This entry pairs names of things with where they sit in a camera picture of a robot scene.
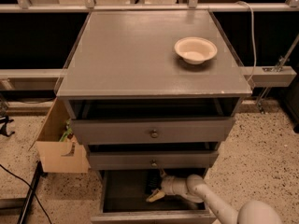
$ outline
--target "black clamp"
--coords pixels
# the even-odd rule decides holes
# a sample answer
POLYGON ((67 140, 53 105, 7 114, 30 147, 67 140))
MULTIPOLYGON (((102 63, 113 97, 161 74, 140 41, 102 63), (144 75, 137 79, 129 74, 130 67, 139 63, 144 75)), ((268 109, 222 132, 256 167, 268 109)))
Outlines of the black clamp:
POLYGON ((13 121, 13 119, 9 119, 8 116, 0 117, 0 123, 4 123, 4 125, 0 129, 0 134, 2 134, 3 136, 6 136, 6 137, 10 137, 12 134, 15 133, 14 131, 7 133, 7 124, 11 123, 12 121, 13 121))

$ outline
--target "gray cabinet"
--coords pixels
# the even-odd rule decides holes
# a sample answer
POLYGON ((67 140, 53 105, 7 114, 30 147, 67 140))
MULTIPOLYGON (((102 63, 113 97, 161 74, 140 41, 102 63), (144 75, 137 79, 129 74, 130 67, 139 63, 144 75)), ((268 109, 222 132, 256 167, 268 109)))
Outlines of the gray cabinet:
POLYGON ((163 168, 205 176, 250 95, 207 11, 92 13, 57 93, 91 168, 103 177, 92 223, 212 223, 205 203, 146 203, 149 175, 157 180, 163 168), (174 52, 186 36, 212 41, 217 56, 186 64, 174 52))

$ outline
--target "white cable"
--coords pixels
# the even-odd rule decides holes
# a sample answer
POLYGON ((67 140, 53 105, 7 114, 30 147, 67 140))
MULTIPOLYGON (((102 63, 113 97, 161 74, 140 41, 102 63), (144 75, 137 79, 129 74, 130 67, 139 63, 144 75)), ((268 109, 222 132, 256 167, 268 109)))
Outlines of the white cable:
POLYGON ((255 67, 256 67, 256 63, 257 63, 255 38, 254 38, 254 13, 253 13, 252 7, 248 3, 243 2, 243 1, 239 1, 237 3, 239 5, 244 5, 244 6, 248 7, 250 9, 250 12, 251 12, 251 38, 252 38, 252 46, 253 46, 254 64, 253 64, 253 68, 252 68, 251 74, 250 74, 249 78, 247 79, 247 82, 249 82, 252 79, 252 77, 253 77, 254 70, 255 70, 255 67))

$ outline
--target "terrazzo floor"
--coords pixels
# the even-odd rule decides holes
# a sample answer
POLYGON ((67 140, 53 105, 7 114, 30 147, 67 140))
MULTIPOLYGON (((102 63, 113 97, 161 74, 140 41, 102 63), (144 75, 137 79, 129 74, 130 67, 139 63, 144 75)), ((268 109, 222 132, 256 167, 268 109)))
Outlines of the terrazzo floor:
MULTIPOLYGON (((264 103, 265 115, 252 101, 236 114, 229 137, 205 180, 235 209, 247 201, 261 200, 273 206, 283 223, 299 223, 299 134, 275 100, 264 103)), ((42 112, 11 114, 15 119, 10 138, 0 136, 0 163, 31 182, 38 152, 32 144, 45 119, 42 112)), ((0 199, 25 197, 28 188, 0 170, 0 199)), ((48 174, 39 181, 36 194, 52 223, 90 223, 99 213, 101 184, 94 171, 87 174, 48 174)), ((0 216, 0 223, 17 223, 19 216, 0 216)), ((48 223, 34 200, 28 223, 48 223)))

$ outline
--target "drawer knob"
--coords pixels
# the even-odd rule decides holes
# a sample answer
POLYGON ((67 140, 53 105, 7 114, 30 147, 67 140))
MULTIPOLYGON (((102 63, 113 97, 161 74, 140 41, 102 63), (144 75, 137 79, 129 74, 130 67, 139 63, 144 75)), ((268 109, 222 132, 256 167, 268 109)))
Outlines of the drawer knob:
POLYGON ((152 131, 150 132, 150 136, 151 136, 152 138, 157 138, 157 137, 159 136, 159 134, 158 134, 157 130, 152 130, 152 131))
POLYGON ((157 166, 158 166, 156 160, 152 160, 152 161, 150 162, 150 164, 151 164, 152 167, 157 167, 157 166))

